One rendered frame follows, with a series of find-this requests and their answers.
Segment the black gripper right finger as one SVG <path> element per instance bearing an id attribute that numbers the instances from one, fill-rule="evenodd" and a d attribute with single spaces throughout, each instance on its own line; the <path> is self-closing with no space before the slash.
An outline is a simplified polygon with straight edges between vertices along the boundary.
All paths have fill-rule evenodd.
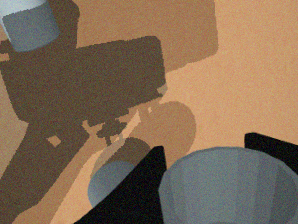
<path id="1" fill-rule="evenodd" d="M 298 144 L 286 143 L 286 141 L 275 139 L 275 137 L 258 135 L 253 132 L 245 133 L 243 145 L 245 148 L 274 156 L 275 159 L 287 164 L 287 167 L 293 169 L 293 172 L 298 175 Z"/>

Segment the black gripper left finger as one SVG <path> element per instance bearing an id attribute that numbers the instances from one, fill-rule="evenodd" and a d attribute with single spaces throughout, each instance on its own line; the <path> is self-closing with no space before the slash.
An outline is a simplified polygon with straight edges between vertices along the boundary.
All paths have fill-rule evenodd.
<path id="1" fill-rule="evenodd" d="M 164 224 L 158 196 L 164 172 L 164 147 L 158 145 L 112 193 L 73 224 Z"/>

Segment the grey metal pipe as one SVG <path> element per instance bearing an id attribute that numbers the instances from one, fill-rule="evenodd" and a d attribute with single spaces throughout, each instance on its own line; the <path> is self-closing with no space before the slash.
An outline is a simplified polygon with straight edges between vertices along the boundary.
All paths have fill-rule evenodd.
<path id="1" fill-rule="evenodd" d="M 15 52 L 35 51 L 60 34 L 48 0 L 0 0 L 0 26 Z"/>

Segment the grey post with cap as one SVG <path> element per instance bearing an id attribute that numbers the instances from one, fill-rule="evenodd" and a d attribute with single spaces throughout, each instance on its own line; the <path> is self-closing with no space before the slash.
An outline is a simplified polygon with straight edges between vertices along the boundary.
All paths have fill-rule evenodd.
<path id="1" fill-rule="evenodd" d="M 100 204 L 102 198 L 112 193 L 117 185 L 133 171 L 133 165 L 125 161 L 102 165 L 90 179 L 88 186 L 88 200 L 90 205 Z"/>

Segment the grey cup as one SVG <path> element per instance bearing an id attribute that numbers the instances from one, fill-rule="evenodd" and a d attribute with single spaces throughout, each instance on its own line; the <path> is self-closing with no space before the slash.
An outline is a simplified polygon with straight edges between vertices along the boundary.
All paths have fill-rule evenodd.
<path id="1" fill-rule="evenodd" d="M 164 224 L 298 224 L 298 175 L 243 147 L 189 153 L 164 172 Z"/>

